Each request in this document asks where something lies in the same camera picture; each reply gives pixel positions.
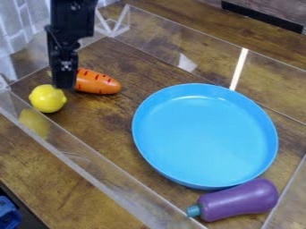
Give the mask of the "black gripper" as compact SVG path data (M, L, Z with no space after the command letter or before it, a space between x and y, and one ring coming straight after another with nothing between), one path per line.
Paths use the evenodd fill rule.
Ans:
M58 40L79 40L94 36L98 0L51 0L51 25L44 27L52 84L71 89L76 83L79 57Z

